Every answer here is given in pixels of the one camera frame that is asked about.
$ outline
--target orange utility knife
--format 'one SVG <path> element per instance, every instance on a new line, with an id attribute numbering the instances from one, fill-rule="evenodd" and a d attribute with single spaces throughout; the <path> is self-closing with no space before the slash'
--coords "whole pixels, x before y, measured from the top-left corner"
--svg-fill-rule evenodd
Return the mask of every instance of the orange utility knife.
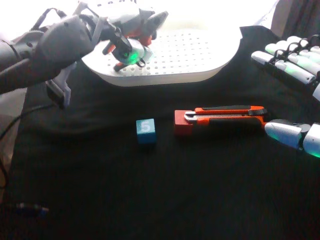
<path id="1" fill-rule="evenodd" d="M 264 127 L 267 110 L 263 106 L 233 105 L 216 107 L 197 107 L 186 111 L 184 118 L 188 123 L 209 126 L 253 126 Z"/>

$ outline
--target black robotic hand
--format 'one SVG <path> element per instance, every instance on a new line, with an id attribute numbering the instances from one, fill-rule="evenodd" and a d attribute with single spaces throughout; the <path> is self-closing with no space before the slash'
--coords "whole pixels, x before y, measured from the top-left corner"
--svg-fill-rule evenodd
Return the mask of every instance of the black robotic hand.
<path id="1" fill-rule="evenodd" d="M 289 88 L 320 101 L 320 36 L 291 36 L 255 51 L 251 60 Z M 320 158 L 320 123 L 292 123 L 275 119 L 265 125 L 265 132 L 280 143 Z"/>

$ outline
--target black fabric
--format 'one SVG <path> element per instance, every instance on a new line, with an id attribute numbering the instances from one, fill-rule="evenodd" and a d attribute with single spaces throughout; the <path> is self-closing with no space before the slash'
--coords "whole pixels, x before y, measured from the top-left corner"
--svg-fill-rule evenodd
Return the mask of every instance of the black fabric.
<path id="1" fill-rule="evenodd" d="M 283 31 L 284 39 L 290 36 L 308 38 L 320 34 L 320 1 L 292 0 Z"/>
<path id="2" fill-rule="evenodd" d="M 264 106 L 274 118 L 320 119 L 308 98 L 251 63 L 279 39 L 241 29 L 239 50 L 216 76 L 187 84 L 117 87 L 83 63 L 68 83 L 70 107 L 19 126 L 6 200 L 50 209 L 40 239 L 318 239 L 320 161 L 261 133 L 220 129 L 174 137 L 174 110 Z M 48 103 L 43 85 L 24 109 Z M 155 119 L 141 148 L 136 120 Z"/>

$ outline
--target blue block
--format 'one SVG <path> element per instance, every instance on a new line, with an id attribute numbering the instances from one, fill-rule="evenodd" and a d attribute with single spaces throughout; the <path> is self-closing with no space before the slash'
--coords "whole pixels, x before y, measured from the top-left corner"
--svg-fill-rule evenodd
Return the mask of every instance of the blue block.
<path id="1" fill-rule="evenodd" d="M 136 123 L 136 135 L 139 144 L 154 144 L 156 143 L 156 128 L 155 120 L 144 119 L 137 120 Z"/>

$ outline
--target robotic arm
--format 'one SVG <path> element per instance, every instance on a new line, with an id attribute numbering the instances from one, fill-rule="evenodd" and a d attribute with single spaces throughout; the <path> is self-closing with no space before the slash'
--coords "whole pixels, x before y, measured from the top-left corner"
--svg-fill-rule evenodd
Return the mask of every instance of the robotic arm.
<path id="1" fill-rule="evenodd" d="M 271 43 L 266 52 L 252 53 L 252 61 L 295 91 L 320 101 L 319 35 L 307 38 L 291 36 L 287 41 Z M 301 124 L 275 119 L 265 125 L 268 136 L 299 151 L 320 158 L 320 123 Z"/>
<path id="2" fill-rule="evenodd" d="M 92 15 L 81 14 L 85 9 Z M 49 28 L 39 28 L 50 10 L 21 37 L 13 41 L 0 40 L 0 94 L 45 82 L 48 96 L 60 108 L 65 108 L 71 96 L 66 81 L 78 60 L 92 52 L 100 41 L 110 40 L 108 45 L 112 49 L 108 47 L 106 54 L 112 52 L 123 65 L 143 67 L 152 55 L 147 47 L 151 42 L 146 42 L 146 37 L 149 40 L 155 36 L 168 15 L 167 12 L 155 15 L 154 11 L 138 8 L 133 19 L 121 21 L 120 17 L 120 21 L 113 24 L 80 2 L 74 15 L 66 16 L 56 9 L 61 21 Z"/>

